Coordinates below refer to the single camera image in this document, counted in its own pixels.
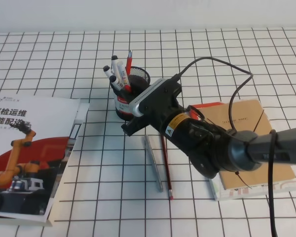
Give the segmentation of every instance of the table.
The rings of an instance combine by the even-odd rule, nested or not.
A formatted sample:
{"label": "table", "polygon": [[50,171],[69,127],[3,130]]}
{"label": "table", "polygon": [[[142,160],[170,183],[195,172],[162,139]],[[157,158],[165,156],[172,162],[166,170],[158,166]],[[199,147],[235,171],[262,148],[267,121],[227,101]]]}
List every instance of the table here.
{"label": "table", "polygon": [[[132,137],[115,113],[102,67],[117,55],[145,68],[151,83],[171,77],[201,56],[213,56],[255,76],[237,96],[259,99],[280,131],[296,127],[296,27],[112,32],[0,33],[0,94],[81,98],[90,103],[53,207],[53,227],[0,225],[5,237],[267,237],[267,197],[213,201],[208,180],[167,143],[174,200],[158,193],[142,137],[151,135],[166,180],[158,133]],[[180,83],[181,105],[228,102],[246,77],[202,61]],[[296,192],[276,194],[279,237],[296,237]]]}

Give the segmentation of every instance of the white marker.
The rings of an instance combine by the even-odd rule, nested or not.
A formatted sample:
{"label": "white marker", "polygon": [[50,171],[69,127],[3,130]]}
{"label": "white marker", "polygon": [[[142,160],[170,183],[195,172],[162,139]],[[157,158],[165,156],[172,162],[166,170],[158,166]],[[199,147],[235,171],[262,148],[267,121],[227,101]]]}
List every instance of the white marker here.
{"label": "white marker", "polygon": [[126,68],[124,67],[123,62],[119,61],[117,63],[117,67],[118,67],[119,75],[121,76],[121,79],[122,79],[124,85],[129,85],[130,86],[128,76],[127,76],[127,73],[126,73]]}
{"label": "white marker", "polygon": [[105,75],[107,75],[108,79],[110,79],[111,76],[113,76],[112,70],[110,70],[110,67],[108,65],[103,67],[103,71]]}
{"label": "white marker", "polygon": [[118,81],[118,79],[114,75],[110,76],[110,82],[116,90],[121,90],[124,86],[122,83]]}
{"label": "white marker", "polygon": [[118,57],[116,55],[113,55],[111,59],[112,59],[112,68],[113,68],[114,75],[119,80],[119,82],[123,83],[122,77],[120,76],[118,72],[118,67],[117,67]]}

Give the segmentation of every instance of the book stack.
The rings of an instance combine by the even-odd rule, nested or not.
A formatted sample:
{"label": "book stack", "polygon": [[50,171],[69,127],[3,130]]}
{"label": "book stack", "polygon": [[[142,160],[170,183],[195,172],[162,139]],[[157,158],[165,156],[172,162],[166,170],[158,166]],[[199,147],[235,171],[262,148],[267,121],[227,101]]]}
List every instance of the book stack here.
{"label": "book stack", "polygon": [[[208,120],[224,129],[231,129],[228,119],[228,104],[210,103],[194,105]],[[191,117],[198,119],[195,112]],[[232,105],[232,117],[238,131],[250,130],[257,135],[270,133],[272,127],[263,107],[258,100],[235,102]],[[209,180],[215,200],[248,198],[268,194],[267,163],[255,171],[239,172],[242,180],[234,173],[220,171],[219,175]],[[296,175],[290,165],[274,164],[273,192],[283,193],[296,190]]]}
{"label": "book stack", "polygon": [[77,99],[0,95],[0,224],[50,225],[88,108]]}

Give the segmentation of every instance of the robot image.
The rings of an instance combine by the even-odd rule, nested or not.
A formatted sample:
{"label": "robot image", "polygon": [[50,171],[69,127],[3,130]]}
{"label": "robot image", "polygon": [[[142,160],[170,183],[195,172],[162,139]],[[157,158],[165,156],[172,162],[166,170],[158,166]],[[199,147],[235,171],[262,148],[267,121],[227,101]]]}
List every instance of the robot image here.
{"label": "robot image", "polygon": [[50,194],[37,173],[40,169],[49,169],[49,165],[44,161],[17,163],[21,149],[32,145],[36,133],[24,121],[10,125],[23,132],[25,138],[11,142],[12,150],[5,171],[0,172],[0,186],[11,183],[8,189],[0,189],[0,212],[43,215]]}

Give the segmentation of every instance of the pen holder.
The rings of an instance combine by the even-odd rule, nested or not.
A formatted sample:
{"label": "pen holder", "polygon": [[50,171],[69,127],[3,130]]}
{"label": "pen holder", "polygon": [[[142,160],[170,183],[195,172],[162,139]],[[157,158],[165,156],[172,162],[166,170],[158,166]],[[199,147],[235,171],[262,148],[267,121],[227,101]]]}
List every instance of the pen holder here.
{"label": "pen holder", "polygon": [[[132,88],[131,95],[134,97],[140,95],[150,84],[149,74],[144,69],[134,66],[131,67],[128,80]],[[134,116],[128,108],[128,102],[125,100],[122,93],[116,90],[112,84],[111,88],[114,92],[115,110],[117,115],[125,121],[130,121]]]}

